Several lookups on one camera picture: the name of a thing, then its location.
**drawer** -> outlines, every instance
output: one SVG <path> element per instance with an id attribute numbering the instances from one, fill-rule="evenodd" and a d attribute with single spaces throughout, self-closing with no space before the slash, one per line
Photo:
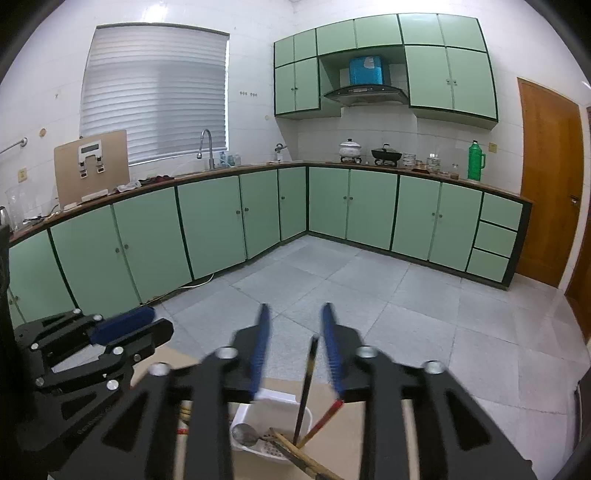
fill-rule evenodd
<path id="1" fill-rule="evenodd" d="M 508 258 L 472 249 L 466 272 L 500 282 L 505 276 L 508 263 Z"/>
<path id="2" fill-rule="evenodd" d="M 510 257 L 517 233 L 490 223 L 480 222 L 474 246 L 494 254 Z"/>
<path id="3" fill-rule="evenodd" d="M 522 208 L 523 205 L 519 202 L 485 193 L 480 218 L 487 222 L 517 230 L 519 228 L 519 221 L 521 220 Z"/>

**window blind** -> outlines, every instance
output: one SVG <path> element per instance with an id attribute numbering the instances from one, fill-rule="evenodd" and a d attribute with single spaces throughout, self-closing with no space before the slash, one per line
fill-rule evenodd
<path id="1" fill-rule="evenodd" d="M 228 35 L 164 25 L 99 27 L 82 84 L 80 134 L 127 130 L 130 164 L 191 153 L 204 128 L 226 148 Z M 204 139 L 206 148 L 207 135 Z"/>

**cooking pot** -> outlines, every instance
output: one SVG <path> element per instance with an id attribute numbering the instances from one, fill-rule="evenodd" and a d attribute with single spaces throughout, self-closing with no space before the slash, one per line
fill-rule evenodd
<path id="1" fill-rule="evenodd" d="M 346 142 L 341 143 L 339 155 L 341 158 L 359 158 L 361 157 L 361 145 L 349 138 Z"/>

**screw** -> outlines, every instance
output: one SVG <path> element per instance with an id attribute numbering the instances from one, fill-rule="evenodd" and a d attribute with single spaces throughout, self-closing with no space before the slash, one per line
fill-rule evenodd
<path id="1" fill-rule="evenodd" d="M 148 367 L 148 372 L 155 377 L 163 377 L 170 372 L 170 365 L 158 362 L 157 364 L 150 365 Z"/>
<path id="2" fill-rule="evenodd" d="M 231 346 L 223 346 L 217 349 L 216 356 L 222 359 L 235 358 L 238 355 L 238 350 Z"/>
<path id="3" fill-rule="evenodd" d="M 364 345 L 364 346 L 360 346 L 356 350 L 355 354 L 360 358 L 373 358 L 373 357 L 377 356 L 378 351 L 372 346 Z"/>
<path id="4" fill-rule="evenodd" d="M 437 360 L 432 360 L 430 362 L 425 362 L 423 364 L 423 370 L 431 375 L 438 375 L 442 374 L 445 371 L 445 365 Z"/>

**wall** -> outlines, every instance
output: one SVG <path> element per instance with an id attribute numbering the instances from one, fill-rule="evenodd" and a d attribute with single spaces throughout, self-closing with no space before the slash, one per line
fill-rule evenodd
<path id="1" fill-rule="evenodd" d="M 57 196 L 53 149 L 79 137 L 82 78 L 95 27 L 138 21 L 229 33 L 230 150 L 239 152 L 243 163 L 269 161 L 278 142 L 297 153 L 297 124 L 274 118 L 273 42 L 294 32 L 288 0 L 66 0 L 36 29 L 0 84 L 0 150 L 28 138 L 26 147 L 0 155 L 0 205 L 6 204 L 5 191 L 17 184 L 23 167 L 28 180 L 22 185 L 38 204 Z M 47 130 L 44 138 L 38 134 L 41 128 Z M 131 176 L 202 168 L 203 161 L 190 155 L 131 167 Z"/>
<path id="2" fill-rule="evenodd" d="M 492 130 L 450 122 L 417 119 L 404 106 L 360 106 L 343 109 L 335 119 L 300 121 L 301 160 L 337 160 L 338 145 L 347 138 L 371 148 L 388 142 L 397 150 L 425 158 L 438 153 L 442 167 L 460 164 L 466 171 L 467 148 L 478 140 L 487 153 L 482 181 L 519 193 L 523 167 L 523 123 L 517 77 L 525 78 L 571 99 L 580 106 L 585 169 L 579 224 L 560 287 L 566 289 L 583 239 L 589 207 L 591 145 L 585 107 L 591 89 L 568 48 L 550 24 L 524 0 L 299 0 L 294 3 L 296 31 L 349 18 L 387 13 L 438 12 L 476 17 L 488 46 L 499 103 L 499 124 Z M 496 154 L 486 151 L 498 144 Z"/>

